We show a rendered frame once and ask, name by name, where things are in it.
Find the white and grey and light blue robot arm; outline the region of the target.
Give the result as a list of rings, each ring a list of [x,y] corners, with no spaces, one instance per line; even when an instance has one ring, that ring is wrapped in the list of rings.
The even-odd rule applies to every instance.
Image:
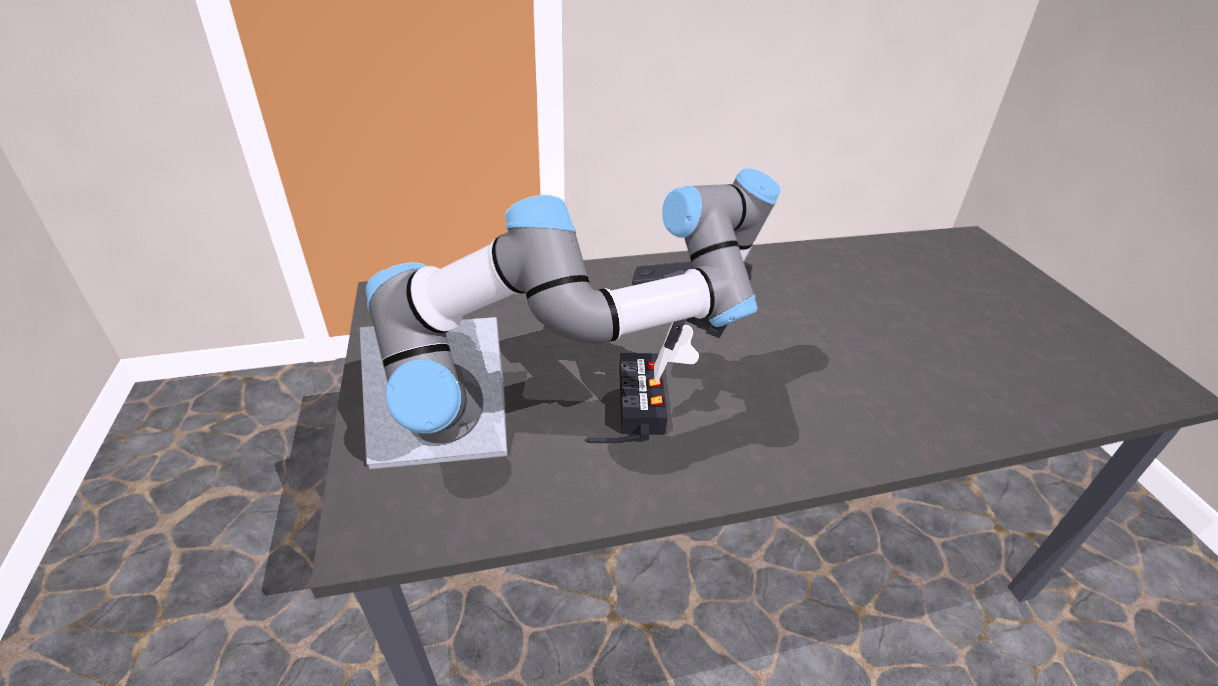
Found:
[[[441,269],[406,263],[378,272],[365,285],[367,308],[391,415],[431,444],[473,430],[484,394],[475,377],[453,362],[446,331],[512,294],[526,292],[544,327],[583,344],[691,317],[723,327],[754,314],[744,260],[778,196],[778,183],[752,168],[733,184],[675,188],[664,200],[663,222],[685,238],[691,262],[638,266],[633,286],[611,291],[590,286],[566,203],[552,195],[513,203],[505,234]]]

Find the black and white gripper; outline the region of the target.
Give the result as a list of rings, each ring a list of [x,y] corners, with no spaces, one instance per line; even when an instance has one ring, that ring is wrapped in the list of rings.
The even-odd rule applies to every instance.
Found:
[[[694,324],[695,327],[702,328],[703,330],[706,330],[706,334],[710,334],[710,335],[713,335],[715,338],[720,338],[722,335],[725,328],[728,325],[728,324],[726,324],[726,325],[723,325],[723,328],[722,327],[713,327],[713,324],[711,324],[711,322],[709,322],[708,317],[702,318],[702,319],[698,319],[695,317],[691,317],[689,319],[687,318],[687,319],[683,319],[683,320],[675,320],[675,322],[672,322],[671,327],[667,330],[667,336],[665,338],[665,341],[663,344],[663,348],[660,350],[660,353],[658,355],[657,362],[654,364],[654,381],[655,383],[658,383],[659,379],[660,379],[660,377],[663,375],[663,370],[665,369],[665,366],[667,364],[667,362],[692,366],[692,364],[695,364],[695,362],[699,358],[699,355],[695,351],[695,348],[693,348],[691,346],[691,339],[693,336],[693,329],[689,325],[685,325],[685,322],[689,322],[689,323]],[[680,331],[681,331],[681,334],[680,334]],[[680,335],[680,338],[678,338],[678,335]],[[678,341],[677,341],[677,339],[678,339]]]

